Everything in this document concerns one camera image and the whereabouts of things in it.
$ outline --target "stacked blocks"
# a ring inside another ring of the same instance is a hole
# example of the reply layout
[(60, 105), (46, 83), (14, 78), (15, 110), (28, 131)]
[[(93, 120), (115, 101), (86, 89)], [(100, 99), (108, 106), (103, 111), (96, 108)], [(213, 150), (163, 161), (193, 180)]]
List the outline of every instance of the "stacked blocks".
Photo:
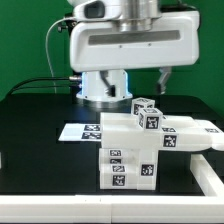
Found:
[(101, 189), (155, 190), (159, 150), (224, 151), (224, 133), (211, 122), (164, 116), (154, 105), (138, 98), (131, 114), (101, 114)]
[[(151, 117), (155, 117), (157, 121), (154, 131), (161, 129), (163, 114), (154, 109), (154, 105), (154, 100), (138, 98), (132, 101), (132, 113), (129, 115), (109, 113), (101, 115), (103, 147), (99, 151), (101, 189), (155, 189), (158, 160), (156, 145), (161, 139), (155, 132), (149, 133), (148, 138), (144, 135), (150, 126), (147, 122)], [(139, 125), (140, 111), (144, 114), (143, 120), (147, 119), (147, 127)]]

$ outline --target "white block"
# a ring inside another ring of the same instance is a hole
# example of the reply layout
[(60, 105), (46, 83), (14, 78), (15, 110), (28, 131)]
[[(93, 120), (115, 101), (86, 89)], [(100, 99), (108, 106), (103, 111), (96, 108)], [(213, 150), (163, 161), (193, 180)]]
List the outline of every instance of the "white block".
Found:
[(138, 161), (138, 190), (155, 190), (158, 150), (140, 150)]
[(216, 127), (212, 122), (206, 120), (195, 120), (212, 139), (212, 148), (224, 151), (224, 133)]
[(137, 125), (105, 125), (101, 144), (105, 149), (160, 149), (161, 139), (161, 132), (144, 132)]
[(212, 146), (212, 140), (203, 128), (166, 128), (163, 130), (163, 147), (168, 151), (201, 151)]
[(131, 114), (138, 116), (140, 108), (154, 108), (155, 100), (150, 100), (146, 98), (137, 98), (132, 100)]
[(101, 164), (136, 164), (138, 151), (132, 149), (99, 149)]
[(161, 129), (163, 113), (157, 108), (139, 109), (138, 124), (145, 131)]
[(163, 115), (162, 125), (173, 128), (188, 128), (199, 126), (192, 117), (170, 115)]
[(137, 169), (130, 164), (101, 164), (100, 189), (136, 189)]
[(191, 156), (191, 172), (206, 196), (224, 197), (224, 185), (202, 155)]
[(126, 113), (101, 113), (100, 124), (128, 125), (137, 123), (137, 117)]

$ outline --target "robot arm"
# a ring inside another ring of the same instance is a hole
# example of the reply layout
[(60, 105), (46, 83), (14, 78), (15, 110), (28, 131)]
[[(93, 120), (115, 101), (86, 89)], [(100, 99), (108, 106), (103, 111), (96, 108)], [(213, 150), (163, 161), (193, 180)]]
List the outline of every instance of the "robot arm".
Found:
[(161, 12), (159, 0), (68, 2), (78, 22), (70, 41), (70, 65), (76, 72), (99, 71), (98, 79), (102, 71), (158, 67), (158, 90), (164, 93), (171, 67), (192, 65), (199, 57), (197, 10)]

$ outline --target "cube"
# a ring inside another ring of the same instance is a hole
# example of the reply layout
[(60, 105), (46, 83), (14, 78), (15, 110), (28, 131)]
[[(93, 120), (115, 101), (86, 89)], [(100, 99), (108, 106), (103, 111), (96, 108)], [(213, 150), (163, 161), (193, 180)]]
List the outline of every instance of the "cube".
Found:
[(141, 108), (139, 110), (138, 124), (144, 130), (161, 130), (163, 113), (157, 108)]
[(136, 165), (101, 164), (100, 189), (137, 189)]
[(146, 98), (137, 98), (132, 100), (131, 114), (138, 116), (140, 108), (154, 108), (155, 100), (150, 100)]

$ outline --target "white plastic panel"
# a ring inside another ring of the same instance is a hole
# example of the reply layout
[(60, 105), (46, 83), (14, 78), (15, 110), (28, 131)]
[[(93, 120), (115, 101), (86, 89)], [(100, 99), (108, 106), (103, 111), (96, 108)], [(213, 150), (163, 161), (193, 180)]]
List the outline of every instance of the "white plastic panel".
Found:
[(1, 196), (4, 223), (223, 223), (222, 197)]
[(202, 155), (191, 156), (191, 172), (206, 196), (224, 197), (224, 185)]
[(121, 33), (117, 32), (114, 22), (81, 22), (72, 31), (70, 64), (77, 72), (194, 64), (199, 56), (198, 26), (197, 11), (163, 13), (148, 32), (178, 31), (180, 38), (92, 45), (90, 38), (93, 36), (110, 37)]

